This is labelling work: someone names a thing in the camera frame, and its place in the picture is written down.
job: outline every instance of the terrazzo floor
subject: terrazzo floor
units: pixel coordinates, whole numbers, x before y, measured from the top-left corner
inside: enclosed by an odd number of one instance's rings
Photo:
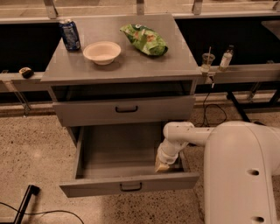
[[[241,120],[230,104],[220,105],[228,121]],[[210,123],[220,123],[224,114],[211,107]],[[248,114],[252,121],[280,127],[280,113]],[[190,122],[201,123],[203,108],[197,105]],[[40,188],[32,196],[27,212],[67,210],[77,214],[85,224],[95,223],[188,223],[202,224],[203,154],[201,147],[188,146],[184,153],[192,172],[200,178],[193,189],[165,192],[138,192],[124,195],[69,199],[59,183],[72,179],[76,149],[67,130],[55,115],[0,118],[0,201],[19,208],[28,185]],[[277,216],[280,217],[280,177],[273,178]],[[13,221],[16,212],[0,205],[0,222]],[[23,224],[78,224],[70,213],[25,216]]]

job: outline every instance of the black cable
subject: black cable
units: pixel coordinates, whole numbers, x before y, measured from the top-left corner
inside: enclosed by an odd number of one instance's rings
[[[6,206],[6,207],[9,207],[10,209],[18,212],[18,213],[22,213],[20,211],[18,211],[16,208],[14,208],[13,206],[10,206],[8,204],[5,204],[3,202],[0,201],[0,205],[3,205],[3,206]],[[67,213],[67,214],[72,214],[74,215],[76,218],[78,218],[80,220],[80,222],[82,224],[84,224],[83,220],[75,213],[72,213],[72,212],[69,212],[69,211],[65,211],[65,210],[53,210],[53,211],[46,211],[46,212],[41,212],[41,213],[23,213],[23,214],[26,214],[26,215],[38,215],[38,214],[52,214],[52,213]]]
[[[209,121],[208,121],[208,119],[207,119],[207,109],[208,109],[209,107],[211,107],[211,106],[215,106],[215,107],[219,108],[219,109],[223,112],[223,114],[225,115],[224,120],[223,120],[222,122],[216,124],[216,125],[219,125],[219,124],[221,124],[221,123],[224,123],[224,122],[228,119],[227,113],[226,113],[225,110],[222,109],[218,104],[213,104],[213,103],[211,103],[211,104],[205,105],[205,103],[206,103],[206,101],[207,101],[207,98],[208,98],[208,96],[209,96],[210,94],[211,94],[211,91],[208,92],[206,98],[204,99],[204,101],[203,101],[203,103],[202,103],[202,106],[203,106],[203,122],[202,122],[202,124],[200,125],[200,127],[210,127],[210,123],[209,123]]]

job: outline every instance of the soda can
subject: soda can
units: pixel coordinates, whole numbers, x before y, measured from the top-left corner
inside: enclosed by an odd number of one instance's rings
[[[59,21],[59,29],[65,48],[68,51],[77,51],[81,48],[77,26],[72,19]]]

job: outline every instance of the snack bag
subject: snack bag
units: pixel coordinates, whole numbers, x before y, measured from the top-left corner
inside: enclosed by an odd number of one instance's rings
[[[124,32],[136,49],[147,55],[161,56],[168,51],[165,41],[144,25],[127,24],[121,27],[120,31]]]

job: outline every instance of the small bottle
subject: small bottle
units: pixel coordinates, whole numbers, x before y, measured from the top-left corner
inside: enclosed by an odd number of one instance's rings
[[[229,63],[231,59],[233,58],[234,55],[234,46],[230,45],[227,50],[224,52],[220,65],[219,65],[219,70],[222,72],[225,72],[229,66]]]

